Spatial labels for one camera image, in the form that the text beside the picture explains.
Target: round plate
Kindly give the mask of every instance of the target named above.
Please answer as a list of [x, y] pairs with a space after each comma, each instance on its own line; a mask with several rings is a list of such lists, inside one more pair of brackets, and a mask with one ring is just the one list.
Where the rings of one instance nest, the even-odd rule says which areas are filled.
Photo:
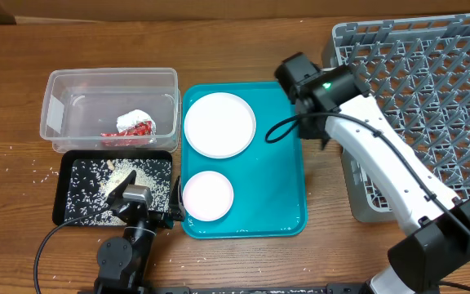
[[200, 221], [216, 221], [233, 204], [233, 187], [216, 171], [199, 172], [188, 180], [183, 190], [184, 208]]
[[257, 123], [251, 107], [239, 96], [211, 93], [197, 100], [184, 119], [184, 134], [198, 153], [229, 158], [253, 140]]

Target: transparent bin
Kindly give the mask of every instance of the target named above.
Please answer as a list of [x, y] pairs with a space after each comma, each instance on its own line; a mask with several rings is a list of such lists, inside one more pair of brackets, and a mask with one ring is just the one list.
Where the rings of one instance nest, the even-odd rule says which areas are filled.
[[[179, 144], [177, 73], [166, 68], [66, 69], [50, 75], [42, 103], [40, 135], [55, 151], [159, 149]], [[117, 118], [132, 110], [149, 114], [155, 135], [103, 137], [117, 133]]]

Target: blue tray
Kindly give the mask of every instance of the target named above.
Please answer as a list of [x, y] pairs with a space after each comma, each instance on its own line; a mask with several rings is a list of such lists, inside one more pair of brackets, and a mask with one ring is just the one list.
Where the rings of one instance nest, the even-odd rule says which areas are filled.
[[[183, 132], [181, 176], [184, 184], [195, 174], [215, 171], [232, 183], [234, 200], [226, 216], [200, 221], [186, 216], [184, 231], [194, 238], [292, 236], [308, 222], [302, 145], [293, 131], [275, 144], [264, 135], [275, 123], [295, 114], [277, 82], [204, 84], [191, 87], [183, 98], [183, 123], [188, 109], [204, 95], [227, 92], [245, 100], [255, 113], [257, 130], [251, 144], [226, 159], [200, 155]], [[280, 135], [288, 126], [279, 128]]]

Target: brown wood grain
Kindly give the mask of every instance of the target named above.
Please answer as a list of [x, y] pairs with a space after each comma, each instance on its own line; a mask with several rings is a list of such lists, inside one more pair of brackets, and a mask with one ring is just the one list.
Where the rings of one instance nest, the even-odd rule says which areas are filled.
[[[0, 293], [33, 292], [33, 258], [53, 228], [57, 179], [50, 168], [59, 169], [61, 154], [38, 131], [53, 70], [172, 67], [183, 93], [204, 82], [270, 80], [297, 51], [319, 62], [333, 25], [352, 20], [367, 19], [0, 26]], [[360, 282], [378, 273], [404, 236], [395, 223], [353, 218], [339, 152], [335, 142], [323, 152], [318, 142], [304, 142], [309, 221], [298, 236], [197, 241], [177, 225], [157, 237], [146, 278], [157, 286], [266, 287]], [[178, 174], [179, 149], [174, 163]], [[62, 229], [42, 255], [43, 293], [91, 288], [100, 242], [121, 234]], [[448, 279], [470, 285], [470, 263]]]

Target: metal grid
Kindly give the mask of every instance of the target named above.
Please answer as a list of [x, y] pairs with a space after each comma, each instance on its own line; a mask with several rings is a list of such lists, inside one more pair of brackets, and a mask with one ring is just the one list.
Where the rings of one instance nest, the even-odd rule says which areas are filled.
[[[470, 14], [337, 24], [332, 42], [332, 65], [350, 64], [422, 163], [469, 199]], [[362, 197], [389, 212], [369, 177], [362, 184]]]

